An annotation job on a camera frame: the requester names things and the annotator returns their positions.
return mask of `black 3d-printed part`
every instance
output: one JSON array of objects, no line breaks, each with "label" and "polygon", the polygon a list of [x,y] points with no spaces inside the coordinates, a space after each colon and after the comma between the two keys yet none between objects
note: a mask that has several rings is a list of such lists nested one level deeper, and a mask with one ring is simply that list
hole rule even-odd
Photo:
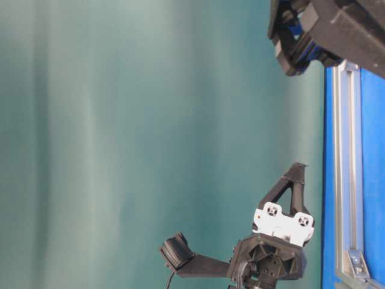
[{"label": "black 3d-printed part", "polygon": [[267,202],[276,203],[290,189],[292,194],[290,217],[293,217],[297,212],[310,214],[304,206],[305,167],[304,164],[294,163],[261,200],[258,208],[262,210]]},{"label": "black 3d-printed part", "polygon": [[289,76],[347,59],[385,78],[384,11],[374,0],[271,0],[268,37]]},{"label": "black 3d-printed part", "polygon": [[180,269],[194,257],[194,253],[187,246],[187,241],[181,232],[165,240],[160,251],[175,270]]},{"label": "black 3d-printed part", "polygon": [[[246,266],[239,274],[242,264]],[[302,278],[305,267],[302,247],[265,234],[252,234],[236,245],[227,277],[233,281],[241,278],[245,288],[274,289],[279,279]]]}]

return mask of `teal fabric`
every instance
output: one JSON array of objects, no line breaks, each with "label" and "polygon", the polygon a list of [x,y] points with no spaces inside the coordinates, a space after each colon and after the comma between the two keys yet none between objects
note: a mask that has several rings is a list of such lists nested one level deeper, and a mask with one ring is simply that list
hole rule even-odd
[{"label": "teal fabric", "polygon": [[284,76],[269,14],[252,0],[2,3],[0,288],[163,288],[163,240],[183,231],[229,259],[294,161],[316,229],[305,278],[278,288],[320,286],[323,70]]}]

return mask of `metal bracket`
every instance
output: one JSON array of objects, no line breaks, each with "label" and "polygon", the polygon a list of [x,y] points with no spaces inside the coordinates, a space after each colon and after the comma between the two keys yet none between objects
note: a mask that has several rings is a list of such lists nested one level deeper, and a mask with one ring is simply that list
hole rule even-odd
[{"label": "metal bracket", "polygon": [[348,250],[346,253],[348,254],[353,277],[356,279],[370,279],[371,276],[362,252],[360,250]]}]

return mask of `blue panel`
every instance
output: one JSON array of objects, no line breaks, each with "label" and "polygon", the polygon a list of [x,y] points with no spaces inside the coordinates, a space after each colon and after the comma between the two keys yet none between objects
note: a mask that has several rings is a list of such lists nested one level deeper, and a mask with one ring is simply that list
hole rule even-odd
[{"label": "blue panel", "polygon": [[385,283],[385,80],[362,70],[365,257]]},{"label": "blue panel", "polygon": [[322,287],[334,288],[334,153],[333,153],[332,69],[325,74],[324,116],[324,213],[322,246]]}]

